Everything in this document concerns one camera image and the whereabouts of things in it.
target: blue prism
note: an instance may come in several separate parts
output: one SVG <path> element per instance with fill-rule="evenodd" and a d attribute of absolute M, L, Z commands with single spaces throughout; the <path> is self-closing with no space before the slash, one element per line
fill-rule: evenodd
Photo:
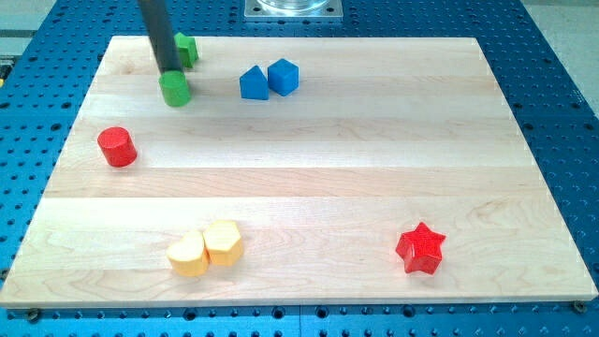
<path fill-rule="evenodd" d="M 241 98 L 269 99 L 269 82 L 259 66 L 253 66 L 240 77 Z"/>
<path fill-rule="evenodd" d="M 300 69 L 286 59 L 269 66 L 269 87 L 275 93 L 286 96 L 300 85 Z"/>

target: yellow hexagon block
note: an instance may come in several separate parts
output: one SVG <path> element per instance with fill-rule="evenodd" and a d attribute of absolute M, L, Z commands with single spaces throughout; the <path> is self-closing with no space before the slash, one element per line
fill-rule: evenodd
<path fill-rule="evenodd" d="M 167 250 L 172 269 L 182 276 L 199 276 L 206 272 L 210 261 L 202 233 L 194 230 L 183 235 Z"/>
<path fill-rule="evenodd" d="M 218 220 L 204 230 L 211 263 L 232 266 L 243 255 L 241 234 L 235 221 Z"/>

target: red star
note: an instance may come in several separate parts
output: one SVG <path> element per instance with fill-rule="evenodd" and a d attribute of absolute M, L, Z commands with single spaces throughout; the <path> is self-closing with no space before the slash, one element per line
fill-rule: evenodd
<path fill-rule="evenodd" d="M 413 231 L 403 233 L 395 251 L 403 258 L 405 272 L 424 271 L 434 274 L 443 259 L 441 243 L 445 239 L 445 235 L 431 231 L 425 223 L 420 223 Z"/>

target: wood grain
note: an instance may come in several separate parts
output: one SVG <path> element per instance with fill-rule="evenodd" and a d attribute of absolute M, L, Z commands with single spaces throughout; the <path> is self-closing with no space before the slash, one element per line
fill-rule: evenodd
<path fill-rule="evenodd" d="M 28 307 L 590 300 L 596 287 L 475 40 L 202 37 L 181 109 L 145 37 L 115 37 L 0 302 Z M 240 99 L 285 57 L 299 89 Z M 99 132 L 131 132 L 110 168 Z M 166 250 L 237 221 L 244 255 L 198 278 Z M 434 276 L 394 253 L 446 234 Z"/>

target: green block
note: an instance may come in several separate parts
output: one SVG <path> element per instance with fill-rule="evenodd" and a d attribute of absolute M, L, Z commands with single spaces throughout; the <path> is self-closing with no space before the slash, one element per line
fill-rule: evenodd
<path fill-rule="evenodd" d="M 194 67 L 194 63 L 198 59 L 196 40 L 193 37 L 186 37 L 183 33 L 177 33 L 175 43 L 183 66 Z"/>
<path fill-rule="evenodd" d="M 166 71 L 158 80 L 162 97 L 171 107 L 182 107 L 191 100 L 185 75 L 178 70 Z"/>

